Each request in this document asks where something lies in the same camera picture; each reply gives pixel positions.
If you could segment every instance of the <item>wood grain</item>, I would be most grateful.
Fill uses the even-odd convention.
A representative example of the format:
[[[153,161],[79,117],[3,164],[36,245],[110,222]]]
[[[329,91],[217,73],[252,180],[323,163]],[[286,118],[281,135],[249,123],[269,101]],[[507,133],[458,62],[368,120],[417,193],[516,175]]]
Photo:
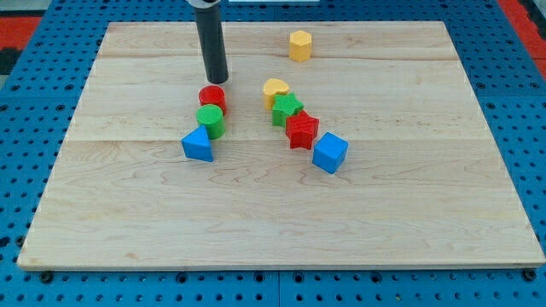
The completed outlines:
[[[545,261],[441,22],[225,24],[226,134],[186,159],[207,85],[191,23],[107,30],[19,256],[29,270],[470,269]],[[288,34],[313,56],[288,59]],[[335,175],[263,109],[287,81],[349,141]]]

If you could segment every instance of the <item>red block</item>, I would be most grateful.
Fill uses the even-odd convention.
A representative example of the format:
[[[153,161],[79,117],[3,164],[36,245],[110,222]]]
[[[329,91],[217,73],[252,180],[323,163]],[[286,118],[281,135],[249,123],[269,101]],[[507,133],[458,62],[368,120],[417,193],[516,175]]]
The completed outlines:
[[[287,118],[286,134],[290,139],[290,148],[307,148],[311,150],[313,140],[318,134],[318,119],[309,116],[305,111]]]
[[[222,109],[224,115],[228,112],[225,104],[224,89],[217,85],[209,85],[201,89],[199,92],[199,103],[202,106],[206,104],[217,105]]]

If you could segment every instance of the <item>yellow hexagonal prism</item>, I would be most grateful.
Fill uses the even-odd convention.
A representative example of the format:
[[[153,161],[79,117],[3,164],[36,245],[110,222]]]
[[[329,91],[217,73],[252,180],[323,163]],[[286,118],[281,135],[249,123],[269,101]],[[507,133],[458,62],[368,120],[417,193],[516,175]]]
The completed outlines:
[[[311,34],[305,31],[290,33],[290,59],[298,62],[311,58]]]

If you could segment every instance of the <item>plastic block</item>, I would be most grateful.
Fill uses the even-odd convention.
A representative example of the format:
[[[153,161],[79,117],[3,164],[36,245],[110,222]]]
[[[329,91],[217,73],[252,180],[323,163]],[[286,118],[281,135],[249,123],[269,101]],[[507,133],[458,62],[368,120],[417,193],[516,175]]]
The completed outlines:
[[[275,95],[275,105],[273,106],[273,112],[271,117],[273,118],[273,125],[286,126],[288,116],[295,115],[304,109],[304,104],[296,99],[294,93],[288,95]]]
[[[347,141],[327,132],[315,145],[313,164],[334,174],[345,160],[348,147]]]
[[[290,59],[298,62],[307,61],[311,58],[311,34],[305,31],[290,33]]]
[[[200,107],[195,117],[197,118],[197,124],[206,127],[209,139],[216,140],[224,134],[224,113],[219,106],[208,104]]]
[[[264,109],[271,111],[275,105],[275,95],[286,95],[290,86],[280,79],[271,78],[264,84]]]
[[[290,139],[290,148],[311,150],[313,140],[317,137],[318,122],[318,119],[309,116],[305,111],[288,117],[286,134]]]
[[[209,85],[199,91],[199,103],[202,106],[207,104],[217,105],[222,109],[225,114],[228,112],[228,108],[225,104],[224,89],[217,85]]]
[[[200,125],[199,128],[193,130],[182,139],[182,148],[188,158],[206,162],[212,162],[213,160],[211,142],[208,140],[204,125]]]

